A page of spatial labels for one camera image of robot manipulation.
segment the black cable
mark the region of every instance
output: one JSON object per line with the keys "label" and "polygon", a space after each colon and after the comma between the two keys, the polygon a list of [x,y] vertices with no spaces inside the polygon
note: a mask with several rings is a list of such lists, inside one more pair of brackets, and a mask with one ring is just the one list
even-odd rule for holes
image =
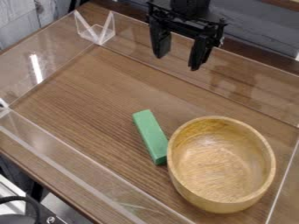
{"label": "black cable", "polygon": [[40,218],[41,218],[41,213],[40,213],[40,208],[38,208],[38,204],[29,198],[25,197],[20,197],[20,196],[10,196],[10,197],[5,197],[5,198],[0,198],[0,205],[12,202],[12,201],[25,201],[28,204],[32,205],[32,208],[34,210],[36,213],[36,217],[34,217],[34,223],[33,224],[38,224],[40,223]]}
{"label": "black cable", "polygon": [[70,0],[70,1],[69,1],[69,12],[74,11],[74,9],[76,9],[76,4],[77,4],[77,0]]}

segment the green block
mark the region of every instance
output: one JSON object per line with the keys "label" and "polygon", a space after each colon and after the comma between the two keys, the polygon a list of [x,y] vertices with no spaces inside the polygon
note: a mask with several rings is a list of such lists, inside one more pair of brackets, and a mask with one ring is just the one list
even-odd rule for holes
{"label": "green block", "polygon": [[168,140],[150,110],[148,109],[134,113],[133,121],[153,163],[156,165],[164,165]]}

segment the wall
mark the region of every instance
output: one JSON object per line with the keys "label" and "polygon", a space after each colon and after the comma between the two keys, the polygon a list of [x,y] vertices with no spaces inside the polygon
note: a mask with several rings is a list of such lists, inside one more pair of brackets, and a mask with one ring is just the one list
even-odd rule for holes
{"label": "wall", "polygon": [[68,13],[70,0],[0,0],[0,50]]}

